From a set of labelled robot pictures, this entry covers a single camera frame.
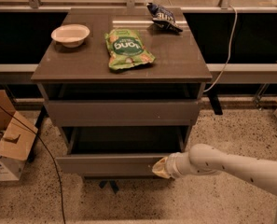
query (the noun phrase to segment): speckled floor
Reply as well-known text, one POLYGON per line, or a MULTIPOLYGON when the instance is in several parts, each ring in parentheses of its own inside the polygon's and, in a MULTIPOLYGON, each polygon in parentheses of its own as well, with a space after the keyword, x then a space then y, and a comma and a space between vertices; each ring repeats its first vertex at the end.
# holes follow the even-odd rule
MULTIPOLYGON (((31 112, 22 112, 28 118, 31 112)), ((44 119, 41 138, 57 157, 66 152, 59 132, 44 119)), ((189 146, 206 143, 232 154, 277 161, 277 119, 273 109, 203 109, 189 146)), ((0 183, 0 224, 62 223, 61 199, 52 160, 40 142, 35 160, 19 182, 0 183)), ((277 198, 234 176, 187 176, 178 180, 118 180, 115 194, 100 181, 85 183, 61 173, 66 223, 269 224, 277 198)))

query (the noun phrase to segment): white robotic arm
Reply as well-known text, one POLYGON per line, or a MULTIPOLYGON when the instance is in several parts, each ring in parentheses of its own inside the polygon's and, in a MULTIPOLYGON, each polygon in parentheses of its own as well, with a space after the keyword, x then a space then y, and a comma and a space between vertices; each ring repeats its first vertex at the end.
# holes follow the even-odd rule
POLYGON ((277 161, 230 155, 198 144, 189 152, 171 154, 153 166, 153 173, 164 178, 210 175, 218 171, 237 176, 277 196, 277 161))

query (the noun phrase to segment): bowl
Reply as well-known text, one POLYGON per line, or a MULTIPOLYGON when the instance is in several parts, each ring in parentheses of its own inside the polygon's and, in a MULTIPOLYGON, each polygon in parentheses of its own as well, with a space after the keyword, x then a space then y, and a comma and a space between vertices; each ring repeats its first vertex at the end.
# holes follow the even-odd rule
POLYGON ((90 29, 88 27, 80 24, 69 24, 56 28, 51 37, 67 48, 76 48, 83 43, 89 34, 90 29))

